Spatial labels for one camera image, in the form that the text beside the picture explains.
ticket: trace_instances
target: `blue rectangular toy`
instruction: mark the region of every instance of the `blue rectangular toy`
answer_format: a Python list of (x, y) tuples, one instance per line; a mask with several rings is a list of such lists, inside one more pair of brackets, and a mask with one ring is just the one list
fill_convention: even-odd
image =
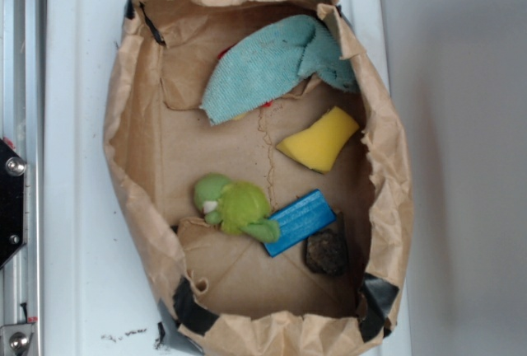
[(281, 231), (277, 242), (264, 244), (267, 252), (274, 257), (331, 224), (337, 217), (320, 190), (314, 190), (269, 219), (276, 220)]

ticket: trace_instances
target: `green plush toy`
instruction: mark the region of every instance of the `green plush toy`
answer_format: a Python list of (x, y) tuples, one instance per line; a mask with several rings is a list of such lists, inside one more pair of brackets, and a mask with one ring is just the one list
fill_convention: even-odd
[(278, 222), (266, 219), (271, 213), (267, 197), (247, 181), (210, 173), (194, 186), (194, 204), (205, 215), (205, 222), (221, 225), (225, 234), (247, 234), (263, 243), (280, 237)]

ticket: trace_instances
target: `screw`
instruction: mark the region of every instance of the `screw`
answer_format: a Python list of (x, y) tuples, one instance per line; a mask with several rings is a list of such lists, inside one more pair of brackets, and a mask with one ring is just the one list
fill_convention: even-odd
[(6, 171), (11, 176), (20, 176), (26, 171), (26, 163), (19, 157), (11, 157), (6, 162)]
[(29, 347), (30, 341), (24, 333), (17, 332), (9, 339), (9, 346), (16, 354), (21, 354)]
[(18, 235), (11, 235), (9, 237), (9, 242), (12, 244), (12, 245), (18, 245), (18, 243), (20, 242), (20, 237)]

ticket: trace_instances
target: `white wall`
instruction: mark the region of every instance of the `white wall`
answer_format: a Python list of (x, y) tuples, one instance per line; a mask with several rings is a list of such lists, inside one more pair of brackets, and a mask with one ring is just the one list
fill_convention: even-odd
[(382, 0), (414, 356), (527, 354), (527, 0)]

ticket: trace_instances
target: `brown paper bag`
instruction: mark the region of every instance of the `brown paper bag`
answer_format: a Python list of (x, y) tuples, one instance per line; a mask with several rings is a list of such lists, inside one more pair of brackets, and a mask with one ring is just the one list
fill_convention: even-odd
[[(413, 225), (403, 126), (338, 0), (130, 0), (105, 117), (105, 155), (152, 291), (207, 354), (361, 354), (397, 322)], [(212, 127), (198, 106), (217, 56), (275, 21), (317, 16), (350, 60), (358, 92), (317, 77), (271, 107)], [(333, 170), (309, 171), (276, 143), (338, 105), (357, 132)], [(273, 210), (322, 190), (341, 212), (347, 273), (311, 273), (303, 245), (270, 258), (210, 228), (192, 205), (208, 172), (248, 180)]]

